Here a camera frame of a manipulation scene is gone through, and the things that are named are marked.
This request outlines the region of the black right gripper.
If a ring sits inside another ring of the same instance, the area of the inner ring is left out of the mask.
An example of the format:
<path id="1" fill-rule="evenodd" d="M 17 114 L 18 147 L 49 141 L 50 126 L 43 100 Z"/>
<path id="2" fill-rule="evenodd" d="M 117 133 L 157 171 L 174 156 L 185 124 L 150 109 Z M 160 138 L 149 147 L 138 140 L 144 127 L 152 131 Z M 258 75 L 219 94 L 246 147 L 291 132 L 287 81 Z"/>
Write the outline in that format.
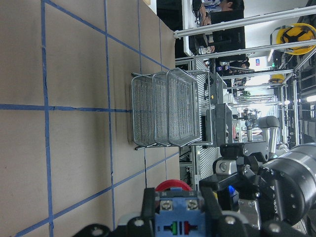
<path id="1" fill-rule="evenodd" d="M 265 168 L 268 147 L 265 143 L 232 143 L 220 147 L 221 156 L 213 163 L 213 174 L 199 187 L 210 187 L 223 211 L 257 215 L 274 214 L 271 172 Z"/>

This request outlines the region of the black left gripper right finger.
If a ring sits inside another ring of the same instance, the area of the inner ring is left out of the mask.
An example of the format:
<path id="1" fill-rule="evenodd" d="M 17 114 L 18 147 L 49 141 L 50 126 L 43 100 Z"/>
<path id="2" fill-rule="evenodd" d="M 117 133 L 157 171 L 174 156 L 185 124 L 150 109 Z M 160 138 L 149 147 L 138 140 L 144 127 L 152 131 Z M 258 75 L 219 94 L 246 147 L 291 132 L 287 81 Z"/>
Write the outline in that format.
<path id="1" fill-rule="evenodd" d="M 200 186 L 200 191 L 204 198 L 206 237 L 218 237 L 219 218 L 222 216 L 221 207 L 210 187 Z"/>

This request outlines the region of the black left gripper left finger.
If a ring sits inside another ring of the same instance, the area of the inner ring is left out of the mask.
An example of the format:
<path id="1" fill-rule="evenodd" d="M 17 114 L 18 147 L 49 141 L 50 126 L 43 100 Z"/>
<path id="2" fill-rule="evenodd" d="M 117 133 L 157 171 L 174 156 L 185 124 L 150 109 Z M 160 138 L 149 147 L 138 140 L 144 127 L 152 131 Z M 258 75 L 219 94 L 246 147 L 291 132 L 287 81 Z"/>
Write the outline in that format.
<path id="1" fill-rule="evenodd" d="M 141 237 L 155 236 L 155 198 L 154 188 L 146 188 L 144 190 L 141 209 L 141 219 L 144 221 L 144 225 L 141 226 Z"/>

